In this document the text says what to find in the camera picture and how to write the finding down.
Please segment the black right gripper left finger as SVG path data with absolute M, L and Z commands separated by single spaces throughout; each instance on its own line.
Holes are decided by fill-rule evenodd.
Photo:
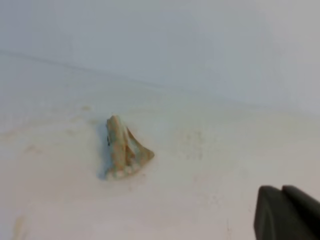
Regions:
M 258 190 L 253 228 L 257 240 L 320 239 L 320 229 L 310 229 L 282 189 L 270 185 Z

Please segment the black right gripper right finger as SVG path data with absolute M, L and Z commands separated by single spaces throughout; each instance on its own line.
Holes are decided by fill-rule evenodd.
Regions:
M 282 191 L 292 202 L 303 222 L 310 229 L 319 229 L 320 202 L 293 185 L 284 185 Z

